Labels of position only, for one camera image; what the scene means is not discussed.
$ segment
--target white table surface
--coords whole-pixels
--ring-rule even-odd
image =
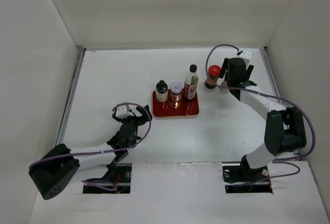
[[[49,201],[38,194],[30,224],[329,223],[308,163],[295,163],[302,171],[272,180],[272,194],[226,194],[221,163],[133,163],[130,194],[81,194],[82,183]]]
[[[130,194],[83,195],[82,183],[49,201],[38,193],[30,223],[329,223],[307,162],[296,162],[300,174],[272,180],[273,194],[225,193],[219,161],[239,161],[262,144],[265,121],[232,95],[204,87],[209,50],[86,52],[64,137],[68,147],[107,141],[120,127],[111,118],[116,104],[151,106],[155,84],[183,82],[192,63],[200,76],[200,114],[154,118],[150,135],[123,161],[133,162]],[[260,51],[252,51],[251,79],[273,93]],[[232,49],[219,49],[210,65],[234,56]],[[269,165],[270,175],[294,170]]]
[[[197,93],[200,113],[195,118],[157,119],[141,144],[129,151],[123,163],[132,162],[219,162],[240,161],[263,143],[265,121],[230,93],[204,86],[205,60],[211,48],[87,51],[80,72],[64,143],[88,147],[108,141],[120,124],[111,109],[121,102],[152,107],[152,92],[163,79],[168,85],[184,82],[191,64],[200,77]],[[273,94],[259,49],[251,60],[251,79]],[[220,48],[209,65],[222,66],[236,51]],[[139,128],[139,135],[147,125]]]

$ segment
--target white enclosure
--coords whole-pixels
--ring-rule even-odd
[[[267,46],[280,95],[301,105],[315,125],[317,146],[307,160],[329,214],[328,7],[328,0],[0,0],[1,221],[30,219],[37,189],[28,165],[57,138],[76,45]],[[313,188],[310,174],[303,175]]]
[[[82,195],[83,184],[76,183],[51,201],[44,201],[37,194],[30,223],[44,223],[49,219],[54,224],[69,221],[84,223],[91,219],[107,223],[109,218],[113,223],[120,223],[120,220],[128,223],[132,220],[136,223],[154,223],[154,220],[168,223],[170,219],[181,223],[184,218],[189,223],[226,223],[227,218],[232,222],[247,219],[253,223],[264,223],[267,218],[271,223],[295,223],[298,217],[301,224],[311,223],[312,220],[326,223],[327,216],[320,205],[319,194],[313,191],[316,184],[307,162],[297,163],[302,170],[298,175],[274,179],[273,194],[233,196],[225,193],[219,161],[239,161],[242,156],[254,151],[263,143],[266,124],[258,113],[231,94],[224,94],[219,89],[209,90],[203,85],[206,78],[203,68],[210,49],[87,51],[63,137],[68,147],[97,146],[109,140],[120,127],[111,117],[113,106],[130,101],[152,107],[153,82],[160,78],[167,83],[180,82],[180,76],[191,63],[197,65],[200,75],[197,87],[200,112],[192,118],[153,118],[147,138],[121,161],[133,164],[129,196]],[[257,82],[264,92],[276,94],[272,78],[267,73],[267,61],[262,56],[264,51],[250,50],[253,52],[250,63],[255,66],[251,80]],[[231,58],[235,54],[231,48],[218,49],[210,63],[221,65],[225,57]],[[166,70],[159,70],[164,68],[164,61],[167,62]],[[139,127],[138,134],[145,133],[146,128],[147,125]],[[294,170],[287,165],[269,165],[269,169],[270,175]],[[254,203],[251,205],[254,211],[250,214],[244,208],[248,202]],[[217,215],[207,214],[209,212],[205,206],[211,205]],[[229,213],[224,207],[228,205],[233,212]],[[101,215],[95,211],[101,209]],[[306,210],[312,209],[312,214],[307,214],[310,211]],[[241,215],[233,214],[238,210]]]

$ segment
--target bottle cap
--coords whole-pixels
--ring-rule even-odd
[[[217,65],[212,65],[208,68],[208,74],[210,76],[219,76],[220,75],[220,72],[221,72],[221,68]]]
[[[171,92],[174,94],[179,94],[182,92],[183,86],[180,83],[171,84]]]
[[[156,91],[159,93],[165,93],[167,92],[167,84],[165,81],[159,81],[156,85]]]
[[[190,72],[195,73],[197,71],[197,66],[195,64],[190,65]]]

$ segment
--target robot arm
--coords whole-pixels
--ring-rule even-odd
[[[253,66],[250,65],[246,69],[243,59],[226,58],[220,78],[225,78],[228,87],[261,92],[257,85],[249,80],[252,71]],[[279,155],[306,146],[303,116],[296,108],[287,107],[272,99],[248,91],[231,89],[230,92],[266,121],[265,142],[252,153],[243,156],[239,171],[236,171],[234,176],[236,181],[254,181],[255,174],[260,173],[269,162]]]
[[[151,117],[149,107],[144,107]],[[117,171],[117,163],[128,155],[124,148],[136,144],[138,126],[149,121],[147,114],[141,108],[136,110],[142,114],[137,117],[128,105],[118,108],[112,117],[122,123],[116,134],[106,143],[82,149],[69,149],[65,144],[59,144],[43,158],[72,154],[32,166],[29,175],[38,188],[44,200],[60,194],[67,185],[81,181],[109,181]],[[102,151],[123,149],[114,153]]]

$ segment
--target jar lid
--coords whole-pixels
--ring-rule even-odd
[[[219,76],[221,68],[218,65],[212,65],[208,68],[208,74],[210,76]]]
[[[171,92],[174,94],[179,94],[182,92],[183,86],[180,83],[171,84]]]
[[[159,93],[165,93],[167,92],[167,84],[165,81],[159,81],[156,85],[156,91]]]

